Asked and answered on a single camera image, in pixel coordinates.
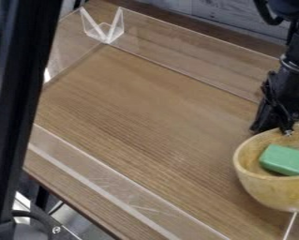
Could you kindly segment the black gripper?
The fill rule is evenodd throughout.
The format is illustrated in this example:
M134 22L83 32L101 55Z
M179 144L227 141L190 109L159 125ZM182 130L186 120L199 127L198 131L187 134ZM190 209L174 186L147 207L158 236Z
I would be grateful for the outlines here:
M258 134L279 128L290 136L299 121L299 60L283 54L279 63L279 69L269 72L262 83L263 99L250 130Z

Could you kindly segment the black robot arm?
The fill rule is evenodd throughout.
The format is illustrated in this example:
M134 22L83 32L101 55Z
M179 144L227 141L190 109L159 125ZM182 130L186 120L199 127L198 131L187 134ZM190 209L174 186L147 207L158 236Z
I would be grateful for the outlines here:
M258 134L279 128L293 133L299 121L299 0L252 0L258 13L269 25L290 22L287 50L279 58L281 67L270 71L262 82L263 97L250 130Z

